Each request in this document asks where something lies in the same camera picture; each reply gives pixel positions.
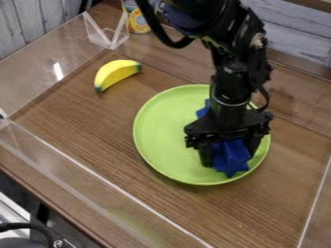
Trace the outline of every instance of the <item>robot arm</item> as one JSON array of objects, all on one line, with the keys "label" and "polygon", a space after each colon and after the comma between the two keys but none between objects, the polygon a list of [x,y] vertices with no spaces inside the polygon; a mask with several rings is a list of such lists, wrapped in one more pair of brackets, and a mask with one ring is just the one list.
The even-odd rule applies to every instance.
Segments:
[{"label": "robot arm", "polygon": [[[164,0],[158,9],[184,35],[174,42],[146,0],[136,0],[151,29],[174,48],[200,39],[211,49],[215,71],[211,77],[210,109],[186,128],[186,146],[199,150],[202,163],[212,167],[214,143],[244,140],[251,156],[270,133],[271,113],[266,112],[270,95],[263,85],[270,80],[264,25],[239,0]],[[251,106],[252,93],[260,91],[267,104]]]}]

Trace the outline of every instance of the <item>plate rim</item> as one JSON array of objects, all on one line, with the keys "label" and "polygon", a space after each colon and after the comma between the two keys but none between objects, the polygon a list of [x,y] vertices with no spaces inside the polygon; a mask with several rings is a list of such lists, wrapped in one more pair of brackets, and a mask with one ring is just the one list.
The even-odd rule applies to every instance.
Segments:
[{"label": "plate rim", "polygon": [[227,184],[227,183],[231,183],[232,181],[236,181],[239,180],[240,178],[243,178],[244,176],[247,176],[252,171],[255,171],[255,169],[260,166],[262,162],[266,160],[266,157],[268,155],[268,152],[270,152],[270,144],[271,144],[271,134],[266,135],[264,136],[264,139],[267,139],[266,143],[267,143],[267,147],[266,147],[266,153],[263,154],[260,160],[259,160],[259,163],[256,164],[256,166],[254,168],[251,168],[247,172],[242,173],[239,176],[235,176],[232,178],[228,178],[227,180],[223,180],[223,181],[219,181],[219,182],[207,182],[207,183],[192,183],[192,182],[187,182],[179,178],[175,178],[172,175],[167,174],[167,172],[164,172],[163,170],[160,170],[158,167],[155,167],[152,165],[152,163],[150,162],[148,158],[146,157],[144,153],[142,152],[142,149],[140,149],[140,146],[138,145],[138,122],[139,122],[139,119],[142,117],[142,114],[144,112],[144,109],[146,107],[148,106],[148,104],[155,101],[155,99],[163,95],[163,94],[167,94],[170,93],[171,91],[175,91],[175,90],[179,90],[182,88],[187,88],[187,87],[210,87],[208,84],[186,84],[186,85],[180,85],[180,86],[176,86],[176,87],[172,87],[162,92],[159,92],[151,99],[148,99],[148,101],[144,103],[144,105],[142,106],[140,110],[139,110],[139,113],[135,117],[135,121],[134,121],[134,142],[135,142],[135,146],[139,150],[139,153],[140,153],[140,156],[144,158],[144,161],[147,162],[148,166],[156,170],[160,174],[163,174],[166,177],[171,178],[172,180],[175,180],[176,182],[182,182],[184,183],[186,185],[194,185],[194,186],[216,186],[216,185],[222,185],[222,184]]}]

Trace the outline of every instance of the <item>yellow banana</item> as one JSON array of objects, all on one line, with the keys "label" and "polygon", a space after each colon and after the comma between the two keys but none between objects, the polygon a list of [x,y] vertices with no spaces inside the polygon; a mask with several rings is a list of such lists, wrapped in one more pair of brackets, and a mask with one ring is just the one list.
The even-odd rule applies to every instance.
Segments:
[{"label": "yellow banana", "polygon": [[96,92],[103,92],[114,83],[136,74],[142,63],[134,60],[114,60],[99,69],[95,79]]}]

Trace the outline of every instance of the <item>black wire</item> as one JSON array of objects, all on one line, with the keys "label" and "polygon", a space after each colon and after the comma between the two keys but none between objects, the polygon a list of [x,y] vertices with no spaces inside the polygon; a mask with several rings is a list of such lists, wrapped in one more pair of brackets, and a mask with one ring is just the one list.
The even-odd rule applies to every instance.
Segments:
[{"label": "black wire", "polygon": [[160,22],[158,20],[158,17],[155,16],[154,9],[150,6],[148,1],[136,0],[136,2],[143,12],[150,28],[154,34],[156,35],[156,37],[159,38],[159,40],[164,43],[164,45],[172,48],[186,47],[194,41],[194,38],[184,36],[178,42],[174,42],[160,25]]},{"label": "black wire", "polygon": [[10,231],[10,230],[18,230],[18,229],[34,229],[42,232],[47,237],[48,247],[54,248],[55,241],[54,241],[52,235],[39,225],[35,225],[31,223],[3,223],[0,224],[0,233]]}]

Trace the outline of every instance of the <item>blue cloth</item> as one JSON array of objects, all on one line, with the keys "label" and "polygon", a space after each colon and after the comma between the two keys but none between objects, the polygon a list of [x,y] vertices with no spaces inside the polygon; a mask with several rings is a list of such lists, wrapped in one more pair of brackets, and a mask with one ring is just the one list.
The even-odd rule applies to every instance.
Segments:
[{"label": "blue cloth", "polygon": [[[210,100],[206,100],[206,107],[196,112],[198,118],[202,118],[210,109]],[[250,151],[243,139],[235,139],[212,144],[212,162],[214,168],[224,172],[227,178],[232,178],[240,171],[248,171],[248,161],[251,159]]]}]

